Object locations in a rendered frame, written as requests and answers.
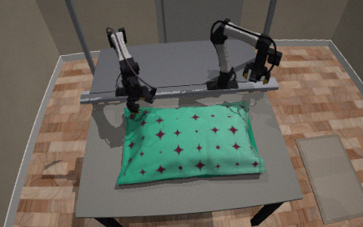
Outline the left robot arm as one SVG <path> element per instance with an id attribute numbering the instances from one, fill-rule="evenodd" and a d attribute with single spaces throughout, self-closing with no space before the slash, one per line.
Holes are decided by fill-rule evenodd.
<path id="1" fill-rule="evenodd" d="M 208 90 L 233 89 L 239 87 L 238 84 L 236 83 L 237 82 L 236 80 L 230 80 L 232 75 L 234 74 L 234 68 L 232 67 L 229 60 L 229 52 L 227 48 L 227 38 L 228 38 L 227 36 L 230 36 L 232 38 L 237 38 L 255 47 L 255 49 L 258 49 L 259 51 L 257 51 L 256 59 L 259 62 L 263 63 L 265 61 L 268 61 L 268 63 L 270 64 L 273 64 L 274 62 L 275 50 L 273 48 L 270 48 L 270 45 L 272 43 L 270 40 L 260 38 L 254 35 L 253 34 L 254 32 L 251 32 L 244 28 L 239 29 L 238 26 L 234 25 L 233 23 L 230 23 L 230 19 L 228 18 L 226 18 L 224 21 L 228 21 L 226 22 L 228 24 L 224 23 L 225 25 L 222 25 L 221 23 L 219 27 L 214 31 L 214 33 L 210 36 L 211 42 L 215 45 L 217 49 L 219 64 L 220 64 L 220 71 L 219 71 L 220 76 L 218 78 L 219 84 L 217 83 L 217 81 L 206 82 Z M 246 32 L 245 30 L 248 32 Z M 263 71 L 262 69 L 253 68 L 250 73 L 249 81 L 254 83 L 256 83 L 257 80 L 260 81 L 258 77 L 259 75 L 261 75 L 262 71 Z"/>

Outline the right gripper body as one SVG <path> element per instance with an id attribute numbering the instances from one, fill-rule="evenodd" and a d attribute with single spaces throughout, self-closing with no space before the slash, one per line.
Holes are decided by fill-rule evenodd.
<path id="1" fill-rule="evenodd" d="M 142 87 L 143 89 L 148 89 L 148 87 Z M 128 96 L 127 98 L 127 107 L 128 107 L 128 110 L 131 112 L 131 113 L 135 113 L 137 114 L 138 111 L 139 111 L 139 104 L 136 104 L 135 101 L 139 101 L 141 97 L 133 97 L 130 93 L 130 95 Z M 136 100 L 135 100 L 136 99 Z M 130 105 L 129 105 L 130 104 Z"/>

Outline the green pillowcase with star pattern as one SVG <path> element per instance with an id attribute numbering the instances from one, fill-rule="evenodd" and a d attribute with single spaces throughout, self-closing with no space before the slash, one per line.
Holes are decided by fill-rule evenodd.
<path id="1" fill-rule="evenodd" d="M 246 101 L 139 108 L 138 114 L 124 108 L 123 166 L 116 184 L 265 172 L 248 112 Z"/>

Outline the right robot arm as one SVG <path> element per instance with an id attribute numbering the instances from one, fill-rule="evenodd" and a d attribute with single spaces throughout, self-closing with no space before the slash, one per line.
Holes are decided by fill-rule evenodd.
<path id="1" fill-rule="evenodd" d="M 138 75 L 139 71 L 140 71 L 139 70 L 139 65 L 138 65 L 138 63 L 134 62 L 133 57 L 129 54 L 129 52 L 128 52 L 126 46 L 125 46 L 125 43 L 127 43 L 125 29 L 124 28 L 119 28 L 119 29 L 120 29 L 120 31 L 118 31 L 118 33 L 113 33 L 112 31 L 107 32 L 108 33 L 108 40 L 110 39 L 110 41 L 109 41 L 110 46 L 111 46 L 111 48 L 114 49 L 114 51 L 118 55 L 118 60 L 119 60 L 120 66 L 121 66 L 120 71 L 121 71 L 121 74 L 122 74 L 121 75 L 121 77 L 122 77 L 121 81 L 122 81 L 122 85 L 125 87 L 125 88 L 124 87 L 123 88 L 116 88 L 115 96 L 116 97 L 129 96 L 130 93 L 131 93 L 131 95 L 133 97 L 145 98 L 145 100 L 144 100 L 145 102 L 153 104 L 153 102 L 155 100 L 155 95 L 154 95 L 155 88 L 152 88 L 151 91 L 148 91 L 147 89 L 142 89 L 140 87 L 140 85 L 138 85 L 139 81 L 137 80 L 137 77 L 132 72 L 132 70 Z M 130 69 L 129 65 L 125 61 L 124 56 L 128 60 L 132 70 Z M 125 80 L 126 80 L 126 82 L 125 82 Z M 130 84 L 132 85 L 132 87 L 131 87 Z M 127 89 L 127 91 L 125 89 Z"/>

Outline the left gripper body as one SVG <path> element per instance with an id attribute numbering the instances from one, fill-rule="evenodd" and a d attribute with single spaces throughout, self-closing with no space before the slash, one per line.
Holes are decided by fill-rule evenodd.
<path id="1" fill-rule="evenodd" d="M 243 72 L 243 76 L 244 76 L 244 73 L 248 73 L 249 69 L 252 70 L 253 68 L 262 69 L 263 71 L 262 71 L 261 74 L 267 72 L 268 69 L 267 69 L 267 67 L 265 67 L 265 62 L 261 63 L 261 62 L 259 62 L 258 60 L 255 59 L 254 63 L 252 63 L 252 62 L 250 62 L 250 64 L 247 63 L 246 66 L 245 66 L 244 72 Z M 265 78 L 268 80 L 268 82 L 270 81 L 270 72 L 265 75 Z"/>

